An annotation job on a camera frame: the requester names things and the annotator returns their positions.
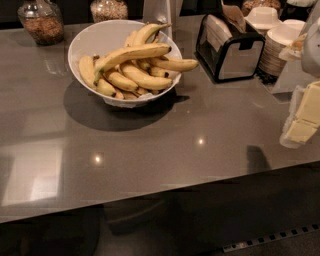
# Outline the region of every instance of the napkin holder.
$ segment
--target napkin holder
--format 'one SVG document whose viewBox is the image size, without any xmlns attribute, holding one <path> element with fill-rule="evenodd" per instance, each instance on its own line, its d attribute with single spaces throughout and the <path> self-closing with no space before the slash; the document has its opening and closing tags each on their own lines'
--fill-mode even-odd
<svg viewBox="0 0 320 256">
<path fill-rule="evenodd" d="M 246 33 L 224 20 L 222 15 L 203 17 L 196 43 L 196 55 L 211 80 L 219 83 L 252 78 L 258 67 L 265 38 L 246 23 Z"/>
</svg>

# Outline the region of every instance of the bowl rim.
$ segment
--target bowl rim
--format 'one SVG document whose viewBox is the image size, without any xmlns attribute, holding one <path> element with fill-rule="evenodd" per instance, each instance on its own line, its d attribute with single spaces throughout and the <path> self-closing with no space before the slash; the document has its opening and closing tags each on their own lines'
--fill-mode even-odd
<svg viewBox="0 0 320 256">
<path fill-rule="evenodd" d="M 115 24 L 115 23 L 124 24 L 124 25 L 135 24 L 135 25 L 141 25 L 141 26 L 145 24 L 144 22 L 135 21 L 135 20 L 107 20 L 107 21 L 101 21 L 101 22 L 98 22 L 98 23 L 93 23 L 93 24 L 87 26 L 86 28 L 82 29 L 76 36 L 74 36 L 74 38 L 72 39 L 72 41 L 71 41 L 71 43 L 69 45 L 69 49 L 68 49 L 68 65 L 69 65 L 69 68 L 71 69 L 71 72 L 73 73 L 74 77 L 76 78 L 76 80 L 80 84 L 82 84 L 86 89 L 88 89 L 89 91 L 91 91 L 94 94 L 102 97 L 106 104 L 113 105 L 113 106 L 120 106 L 120 107 L 135 107 L 134 105 L 140 106 L 143 103 L 148 103 L 149 101 L 153 101 L 153 100 L 156 100 L 156 99 L 160 98 L 162 95 L 166 94 L 171 89 L 173 89 L 175 87 L 175 85 L 178 84 L 179 81 L 180 81 L 181 72 L 174 72 L 174 73 L 176 73 L 176 76 L 174 78 L 174 80 L 176 82 L 173 82 L 170 87 L 168 87 L 167 89 L 163 90 L 161 93 L 156 94 L 156 95 L 152 95 L 152 96 L 146 97 L 146 98 L 137 98 L 137 99 L 134 99 L 134 100 L 122 100 L 122 99 L 113 98 L 113 97 L 110 97 L 110 96 L 107 96 L 107 95 L 103 95 L 103 94 L 97 92 L 96 90 L 90 88 L 88 85 L 85 84 L 85 82 L 81 79 L 81 77 L 78 77 L 76 75 L 79 72 L 75 71 L 74 67 L 72 65 L 72 63 L 74 63 L 74 58 L 73 58 L 73 54 L 72 54 L 73 45 L 76 44 L 76 42 L 81 37 L 81 35 L 84 34 L 86 31 L 88 31 L 89 29 L 92 29 L 92 28 L 98 27 L 98 26 L 104 26 L 106 24 Z M 166 35 L 164 32 L 160 31 L 160 34 L 165 37 L 165 39 L 168 41 L 168 43 L 170 45 L 173 45 L 178 50 L 175 53 L 177 55 L 176 57 L 182 59 L 181 51 L 180 51 L 179 47 L 175 44 L 175 42 L 168 35 Z"/>
</svg>

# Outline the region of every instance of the countertop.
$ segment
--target countertop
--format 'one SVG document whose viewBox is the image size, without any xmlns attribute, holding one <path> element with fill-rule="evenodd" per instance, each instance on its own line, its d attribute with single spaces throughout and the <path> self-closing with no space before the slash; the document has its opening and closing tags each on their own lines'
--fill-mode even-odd
<svg viewBox="0 0 320 256">
<path fill-rule="evenodd" d="M 201 18 L 177 20 L 185 58 Z M 257 78 L 215 84 L 199 66 L 147 107 L 106 105 L 67 63 L 87 25 L 47 47 L 0 31 L 0 223 L 320 160 L 319 135 L 279 144 L 289 103 Z"/>
</svg>

